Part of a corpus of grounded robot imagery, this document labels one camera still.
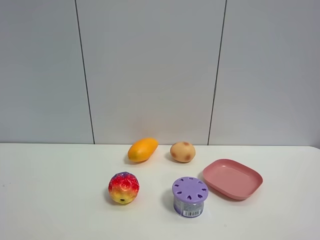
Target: plastic dish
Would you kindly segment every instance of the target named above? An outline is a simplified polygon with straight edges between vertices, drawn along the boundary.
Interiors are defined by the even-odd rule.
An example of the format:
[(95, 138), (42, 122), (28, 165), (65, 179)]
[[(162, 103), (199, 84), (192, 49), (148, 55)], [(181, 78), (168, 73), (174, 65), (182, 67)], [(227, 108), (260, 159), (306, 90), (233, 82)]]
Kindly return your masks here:
[(219, 159), (203, 170), (206, 183), (220, 193), (236, 200), (250, 197), (263, 183), (255, 170), (230, 159)]

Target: barcode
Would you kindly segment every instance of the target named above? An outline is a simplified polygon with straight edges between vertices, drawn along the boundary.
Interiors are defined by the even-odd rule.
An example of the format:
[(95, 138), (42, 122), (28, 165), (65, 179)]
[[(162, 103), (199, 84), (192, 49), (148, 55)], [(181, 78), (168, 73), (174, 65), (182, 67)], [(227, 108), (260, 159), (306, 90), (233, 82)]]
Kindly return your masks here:
[(195, 217), (198, 215), (200, 215), (200, 210), (198, 210), (198, 211), (183, 211), (183, 216), (186, 216), (186, 217)]

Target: can label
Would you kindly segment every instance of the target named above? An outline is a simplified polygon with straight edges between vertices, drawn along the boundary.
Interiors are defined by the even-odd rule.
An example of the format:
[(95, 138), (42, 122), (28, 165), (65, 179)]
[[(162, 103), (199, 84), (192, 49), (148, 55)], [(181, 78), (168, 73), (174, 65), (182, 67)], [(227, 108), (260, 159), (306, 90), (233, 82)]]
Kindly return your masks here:
[(190, 204), (180, 201), (176, 197), (174, 198), (173, 207), (175, 211), (186, 218), (194, 218), (199, 216), (204, 210), (204, 202)]

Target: white wall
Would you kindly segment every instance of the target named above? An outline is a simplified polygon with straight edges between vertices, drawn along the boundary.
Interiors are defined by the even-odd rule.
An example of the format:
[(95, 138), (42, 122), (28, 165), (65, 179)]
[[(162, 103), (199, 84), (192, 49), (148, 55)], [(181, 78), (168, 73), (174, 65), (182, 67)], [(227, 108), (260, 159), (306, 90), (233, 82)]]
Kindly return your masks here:
[(320, 1), (227, 1), (211, 145), (320, 147)]
[(0, 142), (93, 143), (73, 0), (0, 1)]
[(95, 142), (206, 145), (225, 0), (77, 0)]

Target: orange mango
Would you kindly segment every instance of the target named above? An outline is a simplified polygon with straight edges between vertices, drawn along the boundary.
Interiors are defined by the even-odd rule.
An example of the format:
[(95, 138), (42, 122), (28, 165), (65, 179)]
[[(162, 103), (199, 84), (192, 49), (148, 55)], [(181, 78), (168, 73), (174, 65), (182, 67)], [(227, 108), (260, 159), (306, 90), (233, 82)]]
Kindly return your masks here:
[(133, 162), (148, 160), (158, 147), (158, 141), (152, 137), (136, 141), (128, 151), (128, 158)]

